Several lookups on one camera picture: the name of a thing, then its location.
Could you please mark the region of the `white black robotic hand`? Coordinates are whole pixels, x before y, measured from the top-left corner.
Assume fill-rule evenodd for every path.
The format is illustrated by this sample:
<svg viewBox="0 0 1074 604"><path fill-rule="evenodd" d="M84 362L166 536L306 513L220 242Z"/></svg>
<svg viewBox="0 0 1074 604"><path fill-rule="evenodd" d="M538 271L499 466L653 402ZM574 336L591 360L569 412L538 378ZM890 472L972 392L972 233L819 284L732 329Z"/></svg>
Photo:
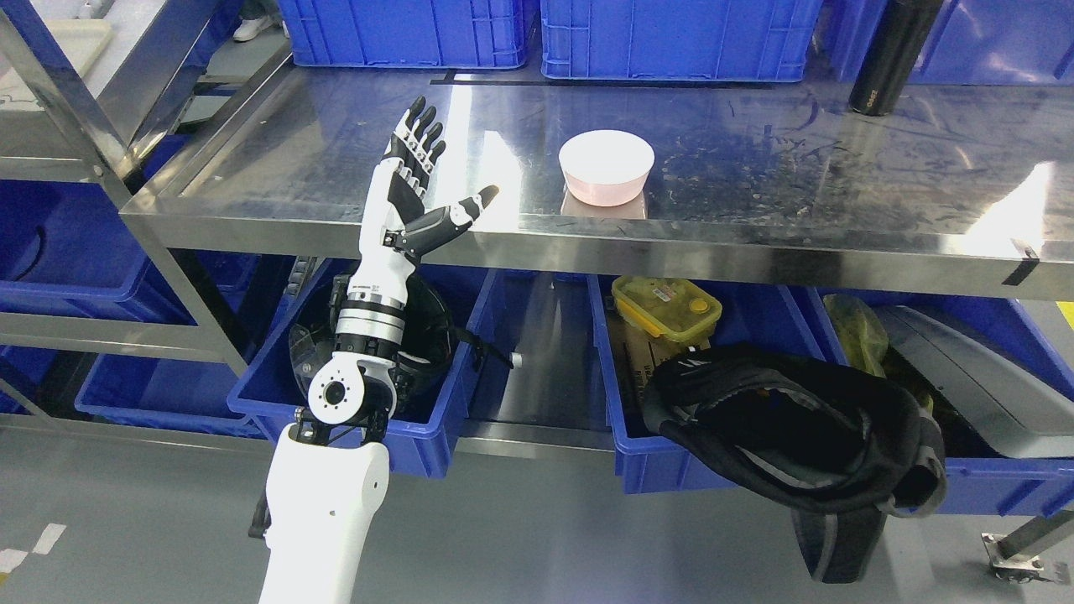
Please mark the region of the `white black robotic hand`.
<svg viewBox="0 0 1074 604"><path fill-rule="evenodd" d="M359 238L360 261L349 299L373 294L404 301L423 256L471 228L499 195L495 185L442 206L426 204L435 167L446 150L436 107L418 96L392 130L373 169Z"/></svg>

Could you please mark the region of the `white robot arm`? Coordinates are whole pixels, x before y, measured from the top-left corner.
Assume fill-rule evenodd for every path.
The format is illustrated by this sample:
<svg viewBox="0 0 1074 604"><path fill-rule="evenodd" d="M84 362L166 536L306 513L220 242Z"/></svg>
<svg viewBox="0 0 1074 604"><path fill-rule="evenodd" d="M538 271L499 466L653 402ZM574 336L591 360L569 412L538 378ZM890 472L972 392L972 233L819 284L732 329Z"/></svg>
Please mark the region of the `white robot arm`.
<svg viewBox="0 0 1074 604"><path fill-rule="evenodd" d="M393 370L407 299L404 281L347 290L335 349L272 456L261 603L352 600L366 535L390 481L383 432L398 402Z"/></svg>

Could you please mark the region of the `blue bin under arm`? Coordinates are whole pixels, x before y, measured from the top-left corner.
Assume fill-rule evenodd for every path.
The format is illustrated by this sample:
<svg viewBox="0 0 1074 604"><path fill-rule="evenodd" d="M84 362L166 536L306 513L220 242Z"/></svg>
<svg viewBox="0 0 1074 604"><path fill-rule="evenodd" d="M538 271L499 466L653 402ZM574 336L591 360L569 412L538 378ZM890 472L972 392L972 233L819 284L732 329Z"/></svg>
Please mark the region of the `blue bin under arm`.
<svg viewBox="0 0 1074 604"><path fill-rule="evenodd" d="M295 409L305 405L290 362L290 328L324 320L332 279L353 268L354 261L349 259L326 259L314 272L311 284L293 299L227 396L227 407L253 416L253 422L271 442L276 442L284 427L295 420ZM476 326L487 310L490 272L484 268L422 265L418 273L445 299L454 323ZM462 343L441 377L415 397L407 409L391 418L384 443L392 473L434 479L446 476L478 376L478 353L471 344Z"/></svg>

